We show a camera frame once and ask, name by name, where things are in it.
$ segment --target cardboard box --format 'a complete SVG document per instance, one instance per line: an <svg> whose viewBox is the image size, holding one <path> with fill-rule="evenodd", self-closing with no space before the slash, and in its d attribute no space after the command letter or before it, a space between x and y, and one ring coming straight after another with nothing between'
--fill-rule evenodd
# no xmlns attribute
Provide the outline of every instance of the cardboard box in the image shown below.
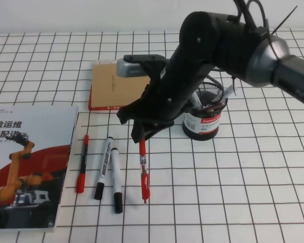
<svg viewBox="0 0 304 243"><path fill-rule="evenodd" d="M141 97L150 78L118 77L116 68L116 64L94 65L89 110L117 110Z"/></svg>

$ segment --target orange robot arm illustration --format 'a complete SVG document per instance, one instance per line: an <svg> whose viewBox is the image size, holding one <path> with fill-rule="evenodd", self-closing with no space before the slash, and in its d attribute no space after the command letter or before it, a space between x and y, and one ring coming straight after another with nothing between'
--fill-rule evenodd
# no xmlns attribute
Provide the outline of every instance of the orange robot arm illustration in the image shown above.
<svg viewBox="0 0 304 243"><path fill-rule="evenodd" d="M6 138L23 145L24 149L9 155L9 159L11 159L9 175L6 186L0 187L0 201L9 200L12 196L14 196L15 191L22 187L23 184L40 185L42 183L42 177L39 175L30 175L18 178L20 161L22 159L30 158L31 149L35 146L35 144L29 141L28 138L21 133L17 133L15 136Z"/></svg>

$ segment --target robotic arm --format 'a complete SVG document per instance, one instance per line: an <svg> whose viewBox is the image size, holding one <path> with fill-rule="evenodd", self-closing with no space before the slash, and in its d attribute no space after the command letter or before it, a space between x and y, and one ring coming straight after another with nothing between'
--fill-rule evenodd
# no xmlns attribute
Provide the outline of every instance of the robotic arm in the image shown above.
<svg viewBox="0 0 304 243"><path fill-rule="evenodd" d="M256 27L243 0L235 3L238 16L188 15L170 60L159 55L124 56L125 66L133 72L123 76L134 76L136 68L143 68L151 79L140 99L117 113L122 124L134 120L135 143L172 126L215 66L254 87L272 84L304 103L304 60L290 55L283 39ZM240 22L242 14L245 24Z"/></svg>

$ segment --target grid table surface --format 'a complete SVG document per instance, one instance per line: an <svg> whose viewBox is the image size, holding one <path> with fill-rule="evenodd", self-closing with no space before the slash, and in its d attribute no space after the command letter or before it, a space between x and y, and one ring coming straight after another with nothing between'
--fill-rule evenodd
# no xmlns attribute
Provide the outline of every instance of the grid table surface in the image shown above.
<svg viewBox="0 0 304 243"><path fill-rule="evenodd" d="M281 29L304 58L304 28ZM177 31L0 34L0 105L78 105L75 140L54 232L0 232L0 242L304 243L304 105L274 87L240 81L206 142L183 133L182 117L147 142L151 198L143 204L132 123L115 111L89 112L97 59L160 54L178 45ZM231 77L211 73L226 88ZM82 140L89 134L86 190L75 193ZM93 199L104 140L115 138L124 212L112 206L112 176Z"/></svg>

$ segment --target red marker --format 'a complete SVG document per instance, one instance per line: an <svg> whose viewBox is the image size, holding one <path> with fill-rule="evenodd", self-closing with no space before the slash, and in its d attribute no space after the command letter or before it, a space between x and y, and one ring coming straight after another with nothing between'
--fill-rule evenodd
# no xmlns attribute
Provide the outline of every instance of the red marker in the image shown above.
<svg viewBox="0 0 304 243"><path fill-rule="evenodd" d="M145 151L145 139L140 141L140 165L141 165L141 187L142 187L142 199L146 204L146 201L150 197L150 181L149 175L146 169L146 151Z"/></svg>
<svg viewBox="0 0 304 243"><path fill-rule="evenodd" d="M85 191L87 154L88 154L88 145L89 145L88 135L85 135L83 144L84 144L84 149L83 149L83 154L81 156L80 174L78 176L77 185L75 187L75 191L77 193L83 193Z"/></svg>

